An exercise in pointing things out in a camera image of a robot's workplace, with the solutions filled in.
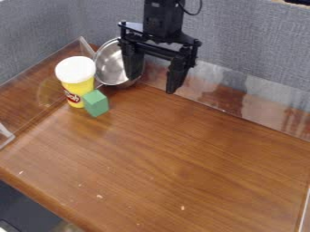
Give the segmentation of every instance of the green block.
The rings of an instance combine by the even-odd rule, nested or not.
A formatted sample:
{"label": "green block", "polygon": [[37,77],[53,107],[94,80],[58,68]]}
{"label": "green block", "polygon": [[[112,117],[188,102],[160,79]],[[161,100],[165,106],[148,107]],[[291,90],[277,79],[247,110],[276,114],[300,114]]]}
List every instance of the green block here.
{"label": "green block", "polygon": [[98,90],[82,96],[84,108],[92,117],[97,117],[109,110],[108,98]]}

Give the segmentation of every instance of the gray fabric wall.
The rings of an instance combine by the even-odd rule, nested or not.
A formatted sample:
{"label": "gray fabric wall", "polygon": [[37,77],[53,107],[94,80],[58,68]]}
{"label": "gray fabric wall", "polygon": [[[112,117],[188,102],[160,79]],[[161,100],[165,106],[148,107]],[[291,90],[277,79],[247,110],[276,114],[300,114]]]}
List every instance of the gray fabric wall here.
{"label": "gray fabric wall", "polygon": [[[141,21],[144,0],[0,2],[0,79],[54,52],[78,35],[97,45],[118,35],[121,19]],[[187,0],[187,7],[197,7]],[[310,90],[310,10],[269,0],[203,0],[184,31],[203,41],[200,59]]]}

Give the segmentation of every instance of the cable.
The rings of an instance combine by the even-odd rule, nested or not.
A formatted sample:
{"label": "cable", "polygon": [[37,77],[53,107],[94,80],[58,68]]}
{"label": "cable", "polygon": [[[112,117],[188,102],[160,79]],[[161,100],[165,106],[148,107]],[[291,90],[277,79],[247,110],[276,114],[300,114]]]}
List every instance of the cable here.
{"label": "cable", "polygon": [[201,2],[201,0],[200,0],[199,10],[197,10],[196,13],[191,13],[191,12],[185,9],[185,7],[183,6],[183,4],[180,3],[180,0],[176,0],[176,1],[177,1],[177,3],[179,3],[179,6],[180,6],[181,10],[184,11],[184,13],[187,13],[187,14],[191,15],[191,16],[199,15],[200,9],[201,9],[201,7],[203,7],[203,2]]}

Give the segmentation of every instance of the white lid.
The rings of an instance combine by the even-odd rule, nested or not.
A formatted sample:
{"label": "white lid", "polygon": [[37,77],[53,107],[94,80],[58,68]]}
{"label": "white lid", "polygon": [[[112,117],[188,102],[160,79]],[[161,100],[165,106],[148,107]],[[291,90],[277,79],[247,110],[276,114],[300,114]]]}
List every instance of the white lid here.
{"label": "white lid", "polygon": [[54,73],[58,80],[64,83],[84,82],[93,77],[96,65],[88,57],[72,56],[57,64]]}

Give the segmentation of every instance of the wooden table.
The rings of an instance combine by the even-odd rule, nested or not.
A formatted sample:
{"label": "wooden table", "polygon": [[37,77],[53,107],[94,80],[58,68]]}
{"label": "wooden table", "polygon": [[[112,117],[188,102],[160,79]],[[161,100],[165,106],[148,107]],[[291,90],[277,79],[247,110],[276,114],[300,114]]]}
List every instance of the wooden table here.
{"label": "wooden table", "polygon": [[106,114],[62,102],[0,152],[10,186],[85,231],[297,229],[307,142],[144,84],[102,92]]}

